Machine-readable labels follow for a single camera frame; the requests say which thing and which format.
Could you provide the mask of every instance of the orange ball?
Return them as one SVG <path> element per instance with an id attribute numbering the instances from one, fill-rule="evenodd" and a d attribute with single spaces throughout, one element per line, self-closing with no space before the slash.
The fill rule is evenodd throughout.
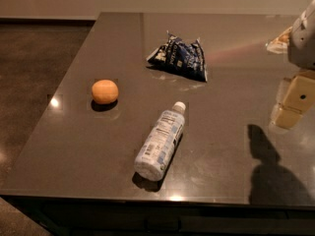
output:
<path id="1" fill-rule="evenodd" d="M 110 104 L 118 98 L 117 84 L 110 80 L 101 80 L 93 84 L 92 97 L 97 104 Z"/>

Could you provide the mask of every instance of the plastic bottle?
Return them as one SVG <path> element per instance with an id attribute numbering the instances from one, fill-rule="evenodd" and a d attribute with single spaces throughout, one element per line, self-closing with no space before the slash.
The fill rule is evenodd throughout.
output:
<path id="1" fill-rule="evenodd" d="M 186 106 L 176 102 L 161 113 L 135 159 L 135 170 L 151 181 L 163 178 L 165 170 L 183 133 Z"/>

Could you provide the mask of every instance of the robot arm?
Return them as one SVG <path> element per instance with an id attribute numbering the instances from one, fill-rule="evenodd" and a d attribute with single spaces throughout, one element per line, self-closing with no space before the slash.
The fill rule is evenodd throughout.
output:
<path id="1" fill-rule="evenodd" d="M 273 130 L 292 128 L 315 102 L 315 0 L 293 26 L 268 44 L 267 50 L 286 53 L 301 68 L 292 79 L 281 81 L 271 116 Z"/>

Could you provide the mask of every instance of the gray tabletop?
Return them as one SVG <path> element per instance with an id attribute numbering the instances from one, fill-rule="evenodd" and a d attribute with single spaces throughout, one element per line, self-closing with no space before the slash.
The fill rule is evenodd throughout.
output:
<path id="1" fill-rule="evenodd" d="M 280 80 L 298 68 L 265 43 L 296 16 L 102 13 L 1 194 L 133 201 L 314 206 L 314 109 L 284 135 L 268 130 Z M 147 68 L 166 31 L 200 37 L 201 83 Z M 92 106 L 91 86 L 115 81 L 117 104 Z M 184 135 L 163 181 L 133 163 L 160 113 L 187 104 Z"/>

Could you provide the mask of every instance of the table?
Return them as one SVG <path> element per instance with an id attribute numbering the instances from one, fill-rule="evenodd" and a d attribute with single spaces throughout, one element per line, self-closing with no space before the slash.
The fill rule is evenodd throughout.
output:
<path id="1" fill-rule="evenodd" d="M 58 235 L 314 233 L 315 112 L 284 135 L 268 130 L 280 80 L 299 69 L 265 44 L 295 19 L 100 14 L 0 196 Z M 149 68 L 167 30 L 200 37 L 207 83 Z M 93 105 L 100 79 L 118 84 L 111 109 Z M 187 105 L 184 135 L 165 178 L 150 182 L 134 159 L 178 100 Z"/>

